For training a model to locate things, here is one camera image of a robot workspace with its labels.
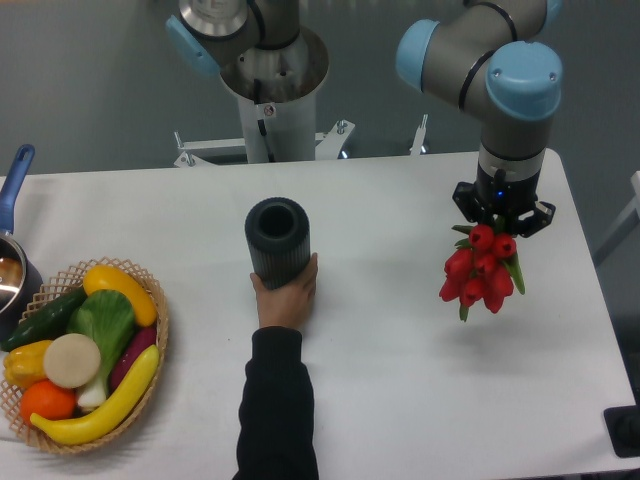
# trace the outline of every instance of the artificial tulip bouquet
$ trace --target artificial tulip bouquet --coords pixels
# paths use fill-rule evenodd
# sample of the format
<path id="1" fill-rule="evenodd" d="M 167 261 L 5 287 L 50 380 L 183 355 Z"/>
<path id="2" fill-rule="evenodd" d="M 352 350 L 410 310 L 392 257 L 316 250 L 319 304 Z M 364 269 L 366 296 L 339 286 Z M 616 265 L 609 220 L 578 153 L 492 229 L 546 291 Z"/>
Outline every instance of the artificial tulip bouquet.
<path id="1" fill-rule="evenodd" d="M 495 227 L 455 225 L 453 230 L 466 237 L 455 244 L 456 252 L 444 264 L 447 278 L 440 298 L 445 302 L 460 299 L 460 320 L 466 322 L 469 308 L 480 300 L 498 313 L 504 299 L 513 294 L 514 284 L 524 295 L 516 242 L 504 232 L 502 218 Z"/>

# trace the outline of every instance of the person's arm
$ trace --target person's arm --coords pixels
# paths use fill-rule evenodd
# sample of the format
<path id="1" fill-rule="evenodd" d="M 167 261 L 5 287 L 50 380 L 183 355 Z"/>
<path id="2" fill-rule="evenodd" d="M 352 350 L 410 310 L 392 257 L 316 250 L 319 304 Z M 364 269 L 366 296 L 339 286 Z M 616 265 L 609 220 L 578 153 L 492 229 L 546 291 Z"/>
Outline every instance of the person's arm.
<path id="1" fill-rule="evenodd" d="M 291 283 L 267 290 L 252 274 L 260 329 L 240 405 L 235 480 L 317 480 L 313 449 L 313 388 L 301 362 L 298 328 L 315 295 L 317 256 Z"/>

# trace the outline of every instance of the gray wall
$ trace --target gray wall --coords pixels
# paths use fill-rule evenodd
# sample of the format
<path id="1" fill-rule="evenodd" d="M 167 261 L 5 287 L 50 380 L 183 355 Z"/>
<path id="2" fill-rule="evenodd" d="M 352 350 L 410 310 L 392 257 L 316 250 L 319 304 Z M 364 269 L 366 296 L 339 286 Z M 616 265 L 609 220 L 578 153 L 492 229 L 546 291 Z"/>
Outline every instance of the gray wall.
<path id="1" fill-rule="evenodd" d="M 38 151 L 32 173 L 49 173 L 169 167 L 176 129 L 185 141 L 240 137 L 219 80 L 192 73 L 164 35 L 176 7 L 177 0 L 0 3 L 2 173 L 25 142 Z M 404 31 L 420 18 L 454 18 L 461 1 L 305 0 L 301 10 L 331 55 L 320 130 L 346 118 L 357 125 L 354 156 L 398 155 L 429 113 L 432 151 L 477 149 L 475 121 L 420 97 L 394 71 Z M 565 65 L 550 146 L 563 158 L 592 246 L 631 199 L 629 178 L 640 170 L 639 20 L 634 0 L 565 0 L 540 36 Z M 599 269 L 625 351 L 640 350 L 639 239 L 640 229 Z"/>

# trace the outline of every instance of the wicker basket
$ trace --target wicker basket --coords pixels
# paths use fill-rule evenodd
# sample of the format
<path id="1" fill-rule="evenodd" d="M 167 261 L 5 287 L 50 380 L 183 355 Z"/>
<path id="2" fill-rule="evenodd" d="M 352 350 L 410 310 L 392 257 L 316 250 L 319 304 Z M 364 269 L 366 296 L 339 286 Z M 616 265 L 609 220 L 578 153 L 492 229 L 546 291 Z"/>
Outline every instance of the wicker basket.
<path id="1" fill-rule="evenodd" d="M 20 416 L 20 398 L 22 397 L 21 389 L 16 386 L 9 385 L 6 380 L 2 378 L 2 382 L 0 382 L 0 406 L 4 410 L 7 419 L 9 419 L 9 428 L 16 433 L 18 438 L 24 440 L 27 445 L 39 448 L 44 452 L 54 454 L 76 454 L 88 452 L 101 447 L 122 435 L 122 433 L 138 419 L 142 410 L 151 398 L 151 395 L 153 395 L 164 363 L 164 356 L 167 349 L 167 338 L 169 336 L 167 301 L 160 284 L 153 278 L 153 275 L 139 265 L 132 263 L 130 260 L 117 260 L 105 257 L 101 260 L 80 262 L 76 266 L 69 267 L 67 271 L 58 272 L 57 276 L 51 277 L 49 279 L 49 283 L 42 285 L 40 287 L 40 292 L 33 296 L 33 301 L 27 306 L 27 310 L 22 314 L 22 319 L 20 321 L 23 321 L 32 315 L 36 310 L 58 297 L 60 294 L 65 293 L 68 290 L 72 290 L 73 288 L 80 287 L 85 273 L 91 267 L 99 264 L 111 265 L 128 273 L 140 285 L 142 285 L 153 298 L 158 310 L 156 344 L 160 351 L 160 363 L 153 379 L 151 380 L 149 388 L 140 402 L 115 430 L 98 440 L 76 446 L 60 445 L 51 440 L 40 430 L 27 426 Z"/>

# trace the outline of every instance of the green leaf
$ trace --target green leaf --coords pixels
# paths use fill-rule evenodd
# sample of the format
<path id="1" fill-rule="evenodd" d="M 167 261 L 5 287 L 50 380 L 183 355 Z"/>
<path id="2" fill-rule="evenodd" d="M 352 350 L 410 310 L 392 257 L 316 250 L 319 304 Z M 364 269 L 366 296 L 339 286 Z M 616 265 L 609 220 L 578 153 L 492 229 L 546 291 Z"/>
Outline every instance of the green leaf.
<path id="1" fill-rule="evenodd" d="M 465 235 L 469 235 L 472 229 L 473 227 L 471 225 L 454 225 L 453 227 L 451 227 L 451 230 L 464 233 Z"/>
<path id="2" fill-rule="evenodd" d="M 89 295 L 69 320 L 67 333 L 91 338 L 100 350 L 100 375 L 107 386 L 109 373 L 124 353 L 135 329 L 131 302 L 115 290 L 98 290 Z"/>
<path id="3" fill-rule="evenodd" d="M 524 278 L 522 277 L 522 270 L 520 269 L 520 260 L 518 254 L 515 253 L 509 259 L 504 260 L 502 264 L 505 266 L 511 278 L 513 278 L 513 284 L 520 292 L 520 295 L 524 295 Z"/>
<path id="4" fill-rule="evenodd" d="M 464 305 L 460 304 L 460 320 L 462 320 L 463 322 L 467 321 L 467 317 L 469 316 L 469 307 L 465 307 Z"/>
<path id="5" fill-rule="evenodd" d="M 496 217 L 495 233 L 496 234 L 502 233 L 505 231 L 506 228 L 507 228 L 507 225 L 504 217 L 501 217 L 501 216 Z"/>
<path id="6" fill-rule="evenodd" d="M 460 248 L 471 248 L 471 242 L 468 238 L 463 238 L 462 240 L 458 240 L 456 242 L 456 247 Z"/>

